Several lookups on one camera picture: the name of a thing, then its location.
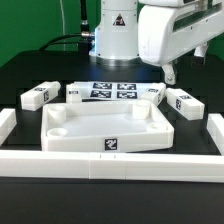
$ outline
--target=black cable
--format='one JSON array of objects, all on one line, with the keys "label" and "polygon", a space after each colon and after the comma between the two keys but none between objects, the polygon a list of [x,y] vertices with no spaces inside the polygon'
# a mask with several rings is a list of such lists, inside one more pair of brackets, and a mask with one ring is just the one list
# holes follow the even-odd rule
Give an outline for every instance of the black cable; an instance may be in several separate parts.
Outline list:
[{"label": "black cable", "polygon": [[86,0],[80,0],[81,20],[87,20]]},{"label": "black cable", "polygon": [[64,39],[68,39],[68,38],[72,38],[72,37],[80,37],[80,36],[81,36],[81,33],[72,33],[72,34],[68,34],[68,35],[63,35],[63,36],[60,36],[60,37],[56,37],[56,38],[50,40],[45,45],[43,45],[39,50],[40,51],[44,51],[50,45],[53,45],[55,42],[57,42],[59,40],[64,40]]},{"label": "black cable", "polygon": [[80,0],[81,5],[81,32],[89,31],[89,23],[87,19],[86,0]]},{"label": "black cable", "polygon": [[78,44],[79,42],[75,42],[75,41],[71,41],[71,42],[56,42],[56,43],[51,43],[49,46],[51,45],[58,45],[58,44]]}]

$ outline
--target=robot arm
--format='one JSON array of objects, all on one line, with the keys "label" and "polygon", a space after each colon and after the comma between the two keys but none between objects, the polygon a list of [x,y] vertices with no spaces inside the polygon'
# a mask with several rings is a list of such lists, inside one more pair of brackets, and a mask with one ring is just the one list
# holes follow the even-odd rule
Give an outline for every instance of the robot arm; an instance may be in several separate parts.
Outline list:
[{"label": "robot arm", "polygon": [[175,84],[175,59],[195,48],[196,54],[202,52],[224,32],[224,0],[139,1],[147,4],[139,16],[139,55],[143,62],[161,66],[168,84]]}]

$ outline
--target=black tabletop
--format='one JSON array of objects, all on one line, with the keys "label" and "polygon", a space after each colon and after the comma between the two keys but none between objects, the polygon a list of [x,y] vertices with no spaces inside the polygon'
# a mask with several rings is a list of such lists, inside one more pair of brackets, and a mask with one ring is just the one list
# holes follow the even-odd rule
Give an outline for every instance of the black tabletop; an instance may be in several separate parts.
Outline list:
[{"label": "black tabletop", "polygon": [[[224,112],[224,62],[209,55],[193,68],[184,56],[176,67],[171,88],[204,103],[204,119],[188,121],[164,99],[159,109],[175,128],[174,145],[153,153],[220,156],[206,124],[208,113]],[[2,148],[41,150],[42,109],[21,110],[20,95],[44,81],[59,81],[52,102],[65,102],[65,86],[74,81],[162,82],[163,72],[143,63],[97,65],[76,52],[22,52],[0,68],[0,110],[15,108],[17,116]],[[223,223],[223,206],[224,185],[216,183],[0,178],[0,223]]]}]

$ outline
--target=cable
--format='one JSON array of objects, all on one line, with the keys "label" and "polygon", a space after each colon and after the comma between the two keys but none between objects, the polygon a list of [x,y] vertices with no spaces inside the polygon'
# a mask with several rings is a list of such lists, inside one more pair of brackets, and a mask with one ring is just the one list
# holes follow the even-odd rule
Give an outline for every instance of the cable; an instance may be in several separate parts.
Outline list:
[{"label": "cable", "polygon": [[72,37],[81,37],[81,33],[72,33],[72,34],[68,34],[68,35],[63,35],[63,36],[60,36],[60,37],[56,37],[56,38],[50,40],[45,45],[43,45],[39,50],[40,51],[44,51],[50,45],[53,45],[53,43],[55,43],[55,42],[57,42],[59,40],[64,40],[64,39],[68,39],[68,38],[72,38]]},{"label": "cable", "polygon": [[89,23],[87,19],[86,0],[80,0],[81,5],[81,32],[89,31]]},{"label": "cable", "polygon": [[66,33],[66,30],[65,30],[65,12],[64,12],[63,0],[60,0],[60,7],[61,7],[63,35],[65,35],[65,33]]},{"label": "cable", "polygon": [[86,0],[80,0],[80,5],[81,5],[81,20],[87,20]]},{"label": "cable", "polygon": [[49,46],[51,46],[51,45],[60,45],[60,44],[78,44],[79,42],[77,42],[77,41],[71,41],[71,42],[56,42],[56,43],[51,43],[51,44],[49,44]]}]

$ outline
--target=white rectangular block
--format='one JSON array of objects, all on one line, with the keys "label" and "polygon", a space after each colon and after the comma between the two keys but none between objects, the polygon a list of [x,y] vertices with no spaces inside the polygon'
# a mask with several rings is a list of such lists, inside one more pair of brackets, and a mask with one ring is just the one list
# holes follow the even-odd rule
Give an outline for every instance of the white rectangular block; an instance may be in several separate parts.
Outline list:
[{"label": "white rectangular block", "polygon": [[20,96],[22,109],[36,111],[58,96],[60,88],[61,85],[59,82],[43,82],[26,93],[23,93]]},{"label": "white rectangular block", "polygon": [[224,181],[222,156],[127,154],[127,180]]},{"label": "white rectangular block", "polygon": [[203,119],[205,105],[182,89],[166,90],[167,103],[188,120]]},{"label": "white rectangular block", "polygon": [[75,83],[66,85],[66,103],[80,102],[82,102],[80,87]]},{"label": "white rectangular block", "polygon": [[0,146],[16,126],[15,109],[3,109],[0,113]]},{"label": "white rectangular block", "polygon": [[90,153],[90,179],[125,179],[125,154]]},{"label": "white rectangular block", "polygon": [[150,88],[140,96],[140,99],[150,100],[158,106],[165,96],[165,91],[166,85],[164,83],[152,83]]},{"label": "white rectangular block", "polygon": [[224,119],[221,114],[209,114],[207,130],[220,153],[224,155]]},{"label": "white rectangular block", "polygon": [[89,153],[0,150],[0,176],[89,178]]},{"label": "white rectangular block", "polygon": [[224,183],[224,157],[0,150],[0,176]]}]

